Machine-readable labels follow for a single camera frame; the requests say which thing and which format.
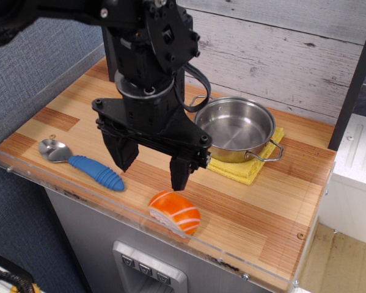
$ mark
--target metal spoon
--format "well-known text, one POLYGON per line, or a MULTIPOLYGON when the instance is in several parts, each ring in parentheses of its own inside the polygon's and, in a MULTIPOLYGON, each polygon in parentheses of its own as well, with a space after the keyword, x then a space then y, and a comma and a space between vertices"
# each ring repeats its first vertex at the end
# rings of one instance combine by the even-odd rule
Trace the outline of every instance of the metal spoon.
POLYGON ((68 162, 111 190, 121 191, 125 188, 121 177, 110 168, 85 156, 72 156, 71 150, 62 142, 45 139, 39 143, 38 151, 47 161, 68 162))

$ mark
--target white wood panel wall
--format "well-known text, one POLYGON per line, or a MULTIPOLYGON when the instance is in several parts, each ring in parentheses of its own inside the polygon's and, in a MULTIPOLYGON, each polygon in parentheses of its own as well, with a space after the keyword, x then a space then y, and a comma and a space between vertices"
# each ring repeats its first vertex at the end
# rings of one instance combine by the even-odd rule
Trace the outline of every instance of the white wood panel wall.
POLYGON ((366 0, 178 3, 201 36, 191 63, 213 90, 336 123, 366 38, 366 0))

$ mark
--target spoon head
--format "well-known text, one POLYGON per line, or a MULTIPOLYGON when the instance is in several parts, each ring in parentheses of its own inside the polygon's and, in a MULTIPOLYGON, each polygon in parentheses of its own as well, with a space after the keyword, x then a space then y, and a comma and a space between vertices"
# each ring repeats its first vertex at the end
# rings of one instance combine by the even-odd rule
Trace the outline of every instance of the spoon head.
POLYGON ((38 145, 40 154, 50 162, 66 162, 71 157, 71 151, 62 142, 54 139, 45 139, 38 145))

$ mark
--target button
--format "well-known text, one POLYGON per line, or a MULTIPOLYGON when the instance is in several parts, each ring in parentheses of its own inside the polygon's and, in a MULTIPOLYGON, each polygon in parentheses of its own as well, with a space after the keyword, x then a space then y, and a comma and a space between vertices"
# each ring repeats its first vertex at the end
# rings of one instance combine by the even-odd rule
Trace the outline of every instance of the button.
POLYGON ((170 285, 170 278, 167 275, 157 272, 157 279, 164 284, 170 285))
POLYGON ((125 256, 125 255, 122 255, 122 261, 126 264, 126 265, 128 265, 129 267, 134 267, 135 265, 134 265, 134 261, 131 259, 131 258, 129 258, 129 257, 127 257, 127 256, 125 256))
POLYGON ((139 270, 145 275, 152 276, 152 269, 145 266, 144 264, 139 264, 139 270))

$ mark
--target cable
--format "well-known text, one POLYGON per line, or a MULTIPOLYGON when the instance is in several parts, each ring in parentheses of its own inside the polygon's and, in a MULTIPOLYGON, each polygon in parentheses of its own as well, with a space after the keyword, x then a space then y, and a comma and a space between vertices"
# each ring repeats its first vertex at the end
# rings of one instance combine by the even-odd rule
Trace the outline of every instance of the cable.
POLYGON ((24 280, 12 273, 3 272, 0 270, 0 280, 6 281, 16 286, 19 293, 35 293, 34 287, 31 282, 29 282, 28 280, 24 280))
POLYGON ((26 24, 24 24, 20 27, 13 28, 13 29, 7 29, 4 27, 0 27, 0 47, 10 43, 17 36, 17 34, 19 32, 23 31, 25 28, 30 26, 33 22, 34 22, 34 20, 27 22, 26 24))
POLYGON ((190 75, 192 75, 194 78, 196 78, 201 84, 203 84, 203 86, 205 87, 205 89, 207 91, 207 96, 200 104, 198 104, 196 106, 187 106, 180 96, 180 91, 179 91, 177 82, 175 80, 174 90, 175 90, 176 98, 177 98, 178 102, 184 107, 184 109, 187 110, 189 113, 198 112, 206 106, 208 100, 210 99, 211 84, 208 81, 208 79, 206 78, 206 76, 202 72, 200 72, 199 69, 192 66, 191 64, 187 63, 186 65, 183 66, 183 69, 186 72, 188 72, 190 75))

